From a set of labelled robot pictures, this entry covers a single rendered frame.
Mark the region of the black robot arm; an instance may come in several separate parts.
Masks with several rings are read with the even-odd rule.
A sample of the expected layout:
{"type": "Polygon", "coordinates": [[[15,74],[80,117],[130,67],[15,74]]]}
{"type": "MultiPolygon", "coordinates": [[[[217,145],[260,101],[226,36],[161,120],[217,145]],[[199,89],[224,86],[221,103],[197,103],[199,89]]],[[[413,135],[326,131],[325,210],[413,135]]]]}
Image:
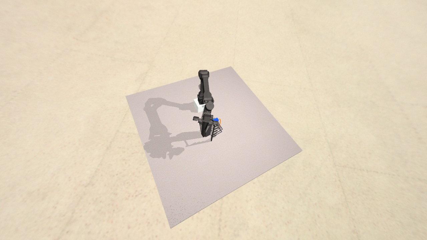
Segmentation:
{"type": "MultiPolygon", "coordinates": [[[[205,104],[204,111],[211,112],[212,109],[215,107],[213,104],[215,101],[209,91],[209,84],[208,84],[208,78],[209,78],[209,72],[207,70],[199,70],[198,76],[201,80],[201,91],[198,93],[198,102],[199,105],[205,104]]],[[[203,113],[202,119],[204,121],[210,121],[213,119],[213,115],[209,115],[203,113]]]]}

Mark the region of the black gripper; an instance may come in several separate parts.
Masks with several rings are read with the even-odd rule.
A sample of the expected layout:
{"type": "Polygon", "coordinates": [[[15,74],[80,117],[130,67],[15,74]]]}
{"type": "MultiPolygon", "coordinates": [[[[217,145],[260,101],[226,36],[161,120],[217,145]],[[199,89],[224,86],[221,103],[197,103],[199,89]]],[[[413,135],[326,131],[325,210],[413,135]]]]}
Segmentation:
{"type": "MultiPolygon", "coordinates": [[[[209,111],[204,111],[204,113],[205,114],[209,113],[209,115],[211,115],[211,112],[209,112],[209,111]]],[[[200,130],[202,129],[202,121],[203,122],[208,122],[207,129],[206,129],[205,133],[207,132],[207,130],[208,130],[208,128],[209,128],[210,125],[218,125],[218,123],[219,123],[218,121],[214,121],[214,120],[213,121],[204,121],[203,119],[201,119],[199,117],[196,117],[196,116],[193,117],[193,120],[194,121],[198,121],[198,123],[200,125],[200,130]]]]}

